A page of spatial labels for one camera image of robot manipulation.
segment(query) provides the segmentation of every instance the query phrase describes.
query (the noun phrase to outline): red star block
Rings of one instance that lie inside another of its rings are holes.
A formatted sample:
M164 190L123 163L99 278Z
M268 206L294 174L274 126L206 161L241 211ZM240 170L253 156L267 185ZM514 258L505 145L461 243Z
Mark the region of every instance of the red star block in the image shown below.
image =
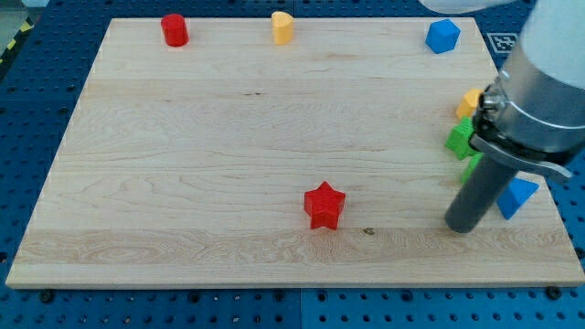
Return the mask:
M339 215L344 211L346 194L335 191L327 182L304 193L304 211L311 217L311 229L337 229Z

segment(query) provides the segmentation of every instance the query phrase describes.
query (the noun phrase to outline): wooden board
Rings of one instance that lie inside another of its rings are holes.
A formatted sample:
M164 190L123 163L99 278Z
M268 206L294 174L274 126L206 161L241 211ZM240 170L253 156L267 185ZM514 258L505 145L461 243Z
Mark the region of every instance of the wooden board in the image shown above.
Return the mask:
M433 19L114 19L10 271L13 288L579 285L539 177L513 220L471 234L443 214L466 162L443 144L454 109L496 70L474 21L453 52ZM302 195L347 193L337 231ZM364 228L373 228L368 235Z

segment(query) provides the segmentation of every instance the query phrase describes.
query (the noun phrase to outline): green cube block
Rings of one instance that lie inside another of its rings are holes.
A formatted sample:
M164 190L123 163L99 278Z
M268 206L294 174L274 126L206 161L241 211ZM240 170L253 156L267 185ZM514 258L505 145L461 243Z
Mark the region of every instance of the green cube block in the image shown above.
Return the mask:
M479 152L469 145L469 138L473 134L473 123L468 117L463 117L449 134L445 147L455 152L457 159L463 160L467 156L473 156Z
M467 180L469 179L469 176L472 175L473 170L475 170L475 167L477 166L477 164L479 164L479 161L482 160L482 157L484 156L484 154L479 153L476 154L472 157L471 160L469 160L469 164L467 164L467 168L465 168L465 171L463 172L463 174L461 174L460 180L461 180L461 184L465 184L465 182L467 182Z

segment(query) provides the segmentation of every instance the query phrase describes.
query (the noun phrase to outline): blue cube block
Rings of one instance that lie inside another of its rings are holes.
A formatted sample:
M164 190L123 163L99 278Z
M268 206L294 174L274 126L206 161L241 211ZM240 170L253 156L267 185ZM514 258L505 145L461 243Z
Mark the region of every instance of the blue cube block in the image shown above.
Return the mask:
M451 19L443 19L431 23L425 43L435 52L435 54L441 54L455 48L460 33L461 29L459 29Z
M537 190L537 183L514 178L496 202L504 218L510 219Z

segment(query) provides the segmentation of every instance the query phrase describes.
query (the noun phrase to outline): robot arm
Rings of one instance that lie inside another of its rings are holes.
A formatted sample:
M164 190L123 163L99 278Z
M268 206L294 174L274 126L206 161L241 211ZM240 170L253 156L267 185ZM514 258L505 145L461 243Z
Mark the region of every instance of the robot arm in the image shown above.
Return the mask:
M509 0L420 0L461 13ZM495 82L480 97L470 144L486 156L445 214L470 232L518 171L564 182L585 146L585 2L539 0Z

